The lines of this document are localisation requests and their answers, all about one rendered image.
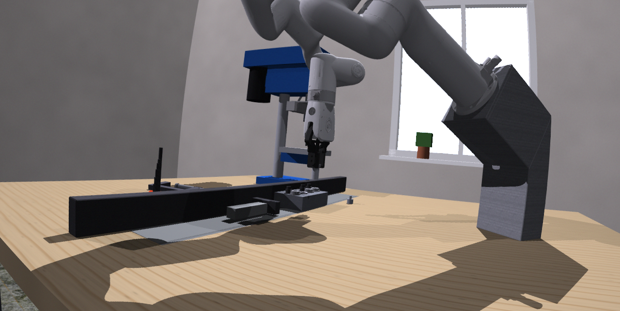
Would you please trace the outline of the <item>grey c-clamp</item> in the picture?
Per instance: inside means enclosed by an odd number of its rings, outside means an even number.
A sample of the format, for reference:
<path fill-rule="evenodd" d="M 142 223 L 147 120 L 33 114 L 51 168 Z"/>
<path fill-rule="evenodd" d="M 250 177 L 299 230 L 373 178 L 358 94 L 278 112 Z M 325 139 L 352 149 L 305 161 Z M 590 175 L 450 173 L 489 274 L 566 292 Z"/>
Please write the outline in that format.
<path fill-rule="evenodd" d="M 203 187 L 198 187 L 198 186 L 186 186 L 186 185 L 181 185 L 179 183 L 176 183 L 174 185 L 174 187 L 170 187 L 171 183 L 170 182 L 161 182 L 161 191 L 164 190 L 185 190 L 185 189 L 203 189 Z M 148 189 L 149 190 L 153 190 L 153 184 L 149 184 L 148 185 Z"/>

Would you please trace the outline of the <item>long black rectangular bar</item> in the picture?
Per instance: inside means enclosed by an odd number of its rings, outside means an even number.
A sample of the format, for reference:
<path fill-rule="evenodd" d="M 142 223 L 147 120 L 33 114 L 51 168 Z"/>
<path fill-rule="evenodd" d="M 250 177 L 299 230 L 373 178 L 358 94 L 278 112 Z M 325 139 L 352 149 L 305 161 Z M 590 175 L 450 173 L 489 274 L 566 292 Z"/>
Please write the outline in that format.
<path fill-rule="evenodd" d="M 200 218 L 226 215 L 227 206 L 252 203 L 252 198 L 274 199 L 274 193 L 311 184 L 334 194 L 346 189 L 347 177 L 206 189 L 69 196 L 69 233 L 75 237 L 142 229 Z"/>

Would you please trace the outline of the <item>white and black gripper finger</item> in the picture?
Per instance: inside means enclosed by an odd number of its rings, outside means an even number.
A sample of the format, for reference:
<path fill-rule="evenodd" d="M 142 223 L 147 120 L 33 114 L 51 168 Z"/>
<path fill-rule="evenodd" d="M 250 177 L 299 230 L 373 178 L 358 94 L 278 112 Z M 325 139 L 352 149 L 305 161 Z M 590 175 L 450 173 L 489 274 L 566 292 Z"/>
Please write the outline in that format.
<path fill-rule="evenodd" d="M 308 168 L 316 168 L 316 169 L 318 169 L 319 168 L 319 159 L 320 159 L 320 154 L 318 153 L 319 152 L 320 141 L 319 141 L 318 138 L 317 138 L 317 140 L 312 140 L 312 135 L 313 135 L 313 123 L 310 122 L 309 128 L 307 130 L 306 137 L 304 139 L 304 142 L 308 146 L 308 162 L 307 162 L 307 166 L 308 166 Z"/>
<path fill-rule="evenodd" d="M 321 167 L 319 168 L 324 168 L 324 163 L 325 163 L 325 155 L 327 152 L 327 146 L 330 143 L 327 141 L 320 141 L 320 145 L 319 145 L 319 154 L 320 154 L 320 159 L 319 159 L 319 164 L 321 164 Z"/>

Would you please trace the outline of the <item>dark grey rectangular bar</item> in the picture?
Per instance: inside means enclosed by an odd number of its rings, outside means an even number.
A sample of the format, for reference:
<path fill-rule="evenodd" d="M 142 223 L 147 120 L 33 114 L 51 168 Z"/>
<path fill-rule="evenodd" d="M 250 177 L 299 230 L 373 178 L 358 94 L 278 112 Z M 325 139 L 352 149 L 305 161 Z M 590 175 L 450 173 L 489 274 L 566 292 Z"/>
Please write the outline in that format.
<path fill-rule="evenodd" d="M 226 218 L 241 219 L 261 214 L 279 214 L 280 202 L 263 198 L 252 198 L 252 203 L 228 206 Z"/>

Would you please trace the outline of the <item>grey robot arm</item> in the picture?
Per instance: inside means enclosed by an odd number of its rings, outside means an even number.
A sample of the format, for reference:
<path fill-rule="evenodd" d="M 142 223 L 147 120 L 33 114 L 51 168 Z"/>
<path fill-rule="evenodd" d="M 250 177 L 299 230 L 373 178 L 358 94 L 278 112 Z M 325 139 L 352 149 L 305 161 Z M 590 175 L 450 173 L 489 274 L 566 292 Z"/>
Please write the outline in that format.
<path fill-rule="evenodd" d="M 358 60 L 321 51 L 324 35 L 377 60 L 400 39 L 406 54 L 453 99 L 456 114 L 471 114 L 489 101 L 497 87 L 493 69 L 502 61 L 498 55 L 476 63 L 420 0 L 367 0 L 357 14 L 353 11 L 360 1 L 241 0 L 258 35 L 275 40 L 285 30 L 303 50 L 310 70 L 308 99 L 287 101 L 287 111 L 306 114 L 309 100 L 335 103 L 336 87 L 365 77 Z"/>

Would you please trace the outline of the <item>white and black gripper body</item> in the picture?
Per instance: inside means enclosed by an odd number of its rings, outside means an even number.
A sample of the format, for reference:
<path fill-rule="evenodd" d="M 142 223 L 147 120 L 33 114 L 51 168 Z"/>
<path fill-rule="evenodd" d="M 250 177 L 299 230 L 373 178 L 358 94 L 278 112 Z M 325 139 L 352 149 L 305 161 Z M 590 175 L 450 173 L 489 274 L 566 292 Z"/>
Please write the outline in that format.
<path fill-rule="evenodd" d="M 335 103 L 309 100 L 304 119 L 304 138 L 310 122 L 313 123 L 312 140 L 333 142 L 335 135 Z"/>

